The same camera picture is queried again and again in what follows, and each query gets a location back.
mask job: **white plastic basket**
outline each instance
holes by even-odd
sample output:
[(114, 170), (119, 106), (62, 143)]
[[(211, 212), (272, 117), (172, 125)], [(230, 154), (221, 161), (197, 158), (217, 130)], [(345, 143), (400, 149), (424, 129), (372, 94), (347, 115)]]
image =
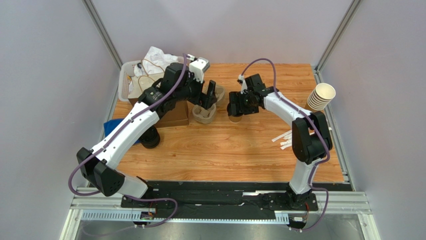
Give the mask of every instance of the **white plastic basket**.
[(130, 81), (127, 78), (127, 76), (129, 77), (135, 76), (134, 68), (140, 62), (141, 60), (128, 61), (124, 63), (123, 66), (121, 66), (120, 77), (118, 79), (118, 99), (120, 99), (120, 101), (123, 101), (123, 102), (129, 101), (128, 96), (129, 96)]

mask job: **gray floor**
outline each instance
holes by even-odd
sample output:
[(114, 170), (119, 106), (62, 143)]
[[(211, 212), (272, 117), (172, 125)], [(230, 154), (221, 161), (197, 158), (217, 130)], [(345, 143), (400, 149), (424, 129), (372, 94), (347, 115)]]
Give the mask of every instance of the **gray floor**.
[[(307, 226), (318, 219), (309, 215)], [(80, 227), (89, 234), (106, 234), (129, 227), (130, 222), (82, 221)], [(298, 233), (285, 225), (222, 224), (222, 223), (166, 223), (154, 228), (131, 228), (105, 237), (91, 237), (79, 231), (78, 240), (363, 240), (358, 216), (326, 215), (313, 230)]]

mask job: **cardboard box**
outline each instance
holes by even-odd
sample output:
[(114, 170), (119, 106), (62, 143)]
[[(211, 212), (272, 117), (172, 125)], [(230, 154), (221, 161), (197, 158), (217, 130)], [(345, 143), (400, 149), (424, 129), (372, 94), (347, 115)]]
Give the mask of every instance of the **cardboard box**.
[[(128, 100), (132, 106), (138, 102), (137, 98), (129, 98)], [(156, 128), (188, 126), (190, 124), (188, 114), (188, 102), (180, 101), (176, 103), (176, 107), (173, 110), (167, 112), (154, 126)]]

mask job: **robotic arm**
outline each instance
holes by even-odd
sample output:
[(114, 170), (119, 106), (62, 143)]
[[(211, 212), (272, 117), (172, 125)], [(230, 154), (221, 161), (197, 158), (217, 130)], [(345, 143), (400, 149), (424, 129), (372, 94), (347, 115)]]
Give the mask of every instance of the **robotic arm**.
[[(258, 113), (259, 107), (262, 107), (273, 112), (291, 126), (292, 149), (298, 161), (293, 177), (287, 187), (286, 202), (289, 207), (297, 209), (305, 204), (312, 192), (308, 182), (315, 163), (326, 156), (319, 137), (316, 134), (310, 135), (309, 128), (311, 126), (300, 112), (304, 112), (314, 122), (328, 149), (331, 150), (333, 144), (326, 117), (322, 112), (312, 113), (301, 107), (298, 107), (298, 111), (295, 111), (280, 100), (273, 87), (265, 86), (259, 74), (239, 79), (238, 82), (242, 85), (242, 88), (240, 92), (229, 93), (228, 116), (238, 118), (243, 115)], [(284, 97), (282, 93), (278, 92), (278, 94), (281, 98), (297, 106)]]
[[(79, 164), (96, 153), (80, 170), (84, 178), (105, 196), (120, 193), (141, 198), (145, 194), (149, 187), (142, 178), (126, 175), (116, 168), (137, 139), (146, 148), (154, 148), (160, 143), (160, 136), (153, 125), (168, 111), (173, 110), (177, 102), (189, 101), (205, 109), (209, 109), (216, 103), (214, 81), (209, 82), (207, 94), (202, 93), (204, 73), (210, 67), (209, 61), (191, 55), (188, 55), (188, 59), (191, 61), (189, 69), (184, 70), (185, 66), (182, 63), (169, 65), (164, 71), (164, 77), (143, 91), (131, 112), (111, 134), (93, 146), (91, 150), (83, 147), (78, 151)], [(177, 83), (173, 93), (163, 102), (142, 112), (160, 101)]]

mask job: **paper cup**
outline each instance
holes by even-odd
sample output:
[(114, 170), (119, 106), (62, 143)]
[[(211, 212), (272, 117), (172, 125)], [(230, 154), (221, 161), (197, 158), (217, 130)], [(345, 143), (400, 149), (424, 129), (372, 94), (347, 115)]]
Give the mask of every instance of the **paper cup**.
[(327, 104), (336, 96), (336, 90), (333, 86), (327, 83), (320, 83), (316, 85), (314, 90), (310, 93), (306, 102), (306, 109), (321, 111), (326, 108)]

